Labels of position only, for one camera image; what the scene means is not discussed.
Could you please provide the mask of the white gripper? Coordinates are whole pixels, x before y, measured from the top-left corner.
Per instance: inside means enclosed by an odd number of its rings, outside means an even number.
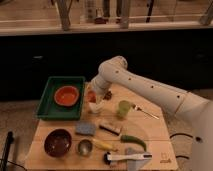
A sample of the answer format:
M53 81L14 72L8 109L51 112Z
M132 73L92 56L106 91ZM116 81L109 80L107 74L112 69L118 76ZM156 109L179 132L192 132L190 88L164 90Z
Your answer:
M108 89L110 88L110 83L100 75L96 75L91 80L91 88L98 95L106 94L104 97L105 100L110 100L112 98L112 92L108 91Z

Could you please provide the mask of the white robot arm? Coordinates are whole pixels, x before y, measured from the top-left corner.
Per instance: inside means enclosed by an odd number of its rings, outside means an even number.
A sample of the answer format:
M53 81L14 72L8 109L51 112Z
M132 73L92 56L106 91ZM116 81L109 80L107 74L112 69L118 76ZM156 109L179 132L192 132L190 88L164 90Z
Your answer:
M92 90L104 96L112 84L119 84L158 105L194 128L190 169L213 171L213 100L148 79L127 70L127 60L115 56L102 62L91 80Z

